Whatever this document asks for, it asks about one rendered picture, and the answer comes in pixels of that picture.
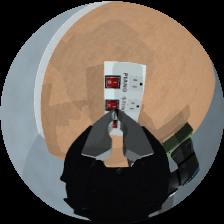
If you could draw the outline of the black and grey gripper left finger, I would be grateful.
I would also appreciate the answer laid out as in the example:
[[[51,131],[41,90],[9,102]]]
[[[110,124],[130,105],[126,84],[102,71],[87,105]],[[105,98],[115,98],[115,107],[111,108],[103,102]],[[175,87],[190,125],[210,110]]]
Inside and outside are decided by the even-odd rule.
[[[105,160],[112,154],[113,120],[116,109],[101,117],[93,125],[88,126],[84,132],[71,144],[64,160],[64,169],[60,180],[65,182],[76,170],[95,166],[96,160]],[[109,133],[108,133],[109,131]]]

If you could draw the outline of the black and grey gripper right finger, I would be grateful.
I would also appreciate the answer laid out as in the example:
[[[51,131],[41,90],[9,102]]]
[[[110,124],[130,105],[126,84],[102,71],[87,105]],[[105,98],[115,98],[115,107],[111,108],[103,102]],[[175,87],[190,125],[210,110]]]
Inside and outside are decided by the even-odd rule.
[[[116,109],[116,116],[121,122],[123,155],[127,158],[128,166],[132,167],[137,159],[141,159],[142,165],[157,166],[170,179],[172,173],[166,151],[161,143],[144,126],[141,126],[118,108]]]

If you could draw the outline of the white power strip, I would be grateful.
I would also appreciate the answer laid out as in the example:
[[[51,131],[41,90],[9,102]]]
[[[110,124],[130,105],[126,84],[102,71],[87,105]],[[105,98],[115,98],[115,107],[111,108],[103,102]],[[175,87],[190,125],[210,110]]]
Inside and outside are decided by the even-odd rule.
[[[105,114],[111,109],[120,109],[138,121],[146,76],[146,65],[104,61],[104,105]],[[110,135],[122,136],[120,121],[113,120]]]

